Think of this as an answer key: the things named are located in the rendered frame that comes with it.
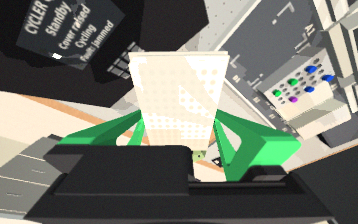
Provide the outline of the green cylinder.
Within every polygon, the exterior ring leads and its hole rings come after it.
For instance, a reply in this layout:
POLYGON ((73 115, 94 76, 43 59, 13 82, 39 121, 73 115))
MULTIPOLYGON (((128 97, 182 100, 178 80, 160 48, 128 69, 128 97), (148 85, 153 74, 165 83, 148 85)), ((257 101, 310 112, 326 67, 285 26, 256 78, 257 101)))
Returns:
POLYGON ((290 85, 296 85, 298 83, 298 80, 294 79, 294 78, 289 78, 287 80, 287 83, 290 84, 290 85))

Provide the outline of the white tube rack with round holes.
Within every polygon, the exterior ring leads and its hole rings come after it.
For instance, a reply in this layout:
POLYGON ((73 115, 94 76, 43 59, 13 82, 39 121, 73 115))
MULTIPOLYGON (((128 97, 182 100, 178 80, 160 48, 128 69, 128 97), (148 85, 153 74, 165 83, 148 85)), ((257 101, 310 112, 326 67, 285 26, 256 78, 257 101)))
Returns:
POLYGON ((305 86, 316 87, 323 83, 320 77, 324 74, 335 75, 326 49, 307 46, 255 88, 269 104, 279 110, 291 103, 288 97, 299 98, 307 93, 303 90, 305 86), (317 67, 315 72, 304 71, 304 68, 310 65, 317 67), (297 79, 298 83, 288 84, 289 78, 297 79), (273 95, 274 89, 280 90, 281 95, 273 95))

